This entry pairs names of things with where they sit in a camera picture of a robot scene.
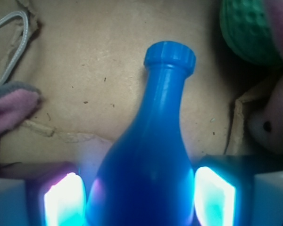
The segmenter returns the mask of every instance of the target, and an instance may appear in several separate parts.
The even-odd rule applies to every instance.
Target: gray cable
[[[23,54],[23,52],[26,48],[27,42],[28,42],[28,18],[27,18],[27,15],[24,11],[14,11],[14,12],[6,15],[5,17],[3,17],[0,20],[0,27],[3,26],[10,19],[17,17],[17,16],[20,16],[23,19],[23,25],[24,26],[23,26],[22,40],[20,42],[18,49],[16,50],[15,54],[13,55],[12,59],[10,60],[10,63],[8,64],[3,76],[0,79],[0,86],[3,85],[6,82],[6,80],[8,79],[11,71],[13,70],[17,61],[19,60],[19,58]]]

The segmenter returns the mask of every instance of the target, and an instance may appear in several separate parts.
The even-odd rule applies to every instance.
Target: small black dot
[[[272,125],[270,124],[270,121],[264,122],[264,124],[263,124],[263,129],[264,129],[266,132],[271,132],[271,131],[272,131]]]

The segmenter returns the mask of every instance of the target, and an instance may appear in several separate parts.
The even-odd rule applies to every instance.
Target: blue bottle cap
[[[196,63],[194,52],[187,46],[174,41],[161,41],[147,50],[144,65],[170,64],[183,68],[188,76],[193,74]]]

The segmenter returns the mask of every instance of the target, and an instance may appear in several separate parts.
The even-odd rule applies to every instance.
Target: green textured ball
[[[242,59],[256,65],[283,65],[262,0],[223,0],[220,26],[227,45]]]

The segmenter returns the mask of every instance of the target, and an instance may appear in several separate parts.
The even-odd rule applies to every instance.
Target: blue light
[[[232,226],[236,188],[209,167],[195,173],[195,211],[201,225]]]
[[[82,178],[68,173],[44,195],[46,226],[83,225],[85,203]]]

